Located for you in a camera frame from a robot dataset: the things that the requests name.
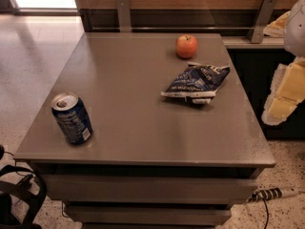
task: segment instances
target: can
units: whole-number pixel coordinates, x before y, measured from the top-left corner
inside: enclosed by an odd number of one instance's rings
[[[65,92],[57,95],[51,102],[51,111],[70,144],[82,144],[92,136],[89,115],[77,94]]]

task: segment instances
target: red apple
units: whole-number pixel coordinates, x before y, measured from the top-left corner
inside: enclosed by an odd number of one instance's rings
[[[190,34],[183,34],[175,42],[175,51],[182,58],[193,57],[198,48],[197,39]]]

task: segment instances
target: metal bracket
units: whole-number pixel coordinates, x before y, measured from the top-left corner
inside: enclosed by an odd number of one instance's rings
[[[263,0],[256,16],[254,26],[248,32],[251,43],[261,43],[264,38],[264,28],[268,25],[277,0]]]
[[[130,0],[116,0],[116,9],[118,14],[118,23],[121,32],[131,32],[131,10]]]

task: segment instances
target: can lid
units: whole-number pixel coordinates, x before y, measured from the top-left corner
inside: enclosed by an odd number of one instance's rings
[[[75,93],[65,92],[57,95],[51,102],[51,106],[56,111],[66,111],[73,108],[78,102],[78,96]]]

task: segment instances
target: white floor area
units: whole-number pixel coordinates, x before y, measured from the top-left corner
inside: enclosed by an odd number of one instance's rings
[[[0,143],[14,153],[56,78],[84,33],[81,19],[0,14]],[[305,190],[305,141],[269,141],[277,165],[266,169],[257,184]],[[4,155],[0,164],[14,164]],[[267,202],[268,228],[305,225],[305,194]],[[263,202],[235,205],[232,217],[217,229],[264,228]],[[78,229],[81,223],[62,216],[61,202],[46,199],[35,220],[45,229]]]

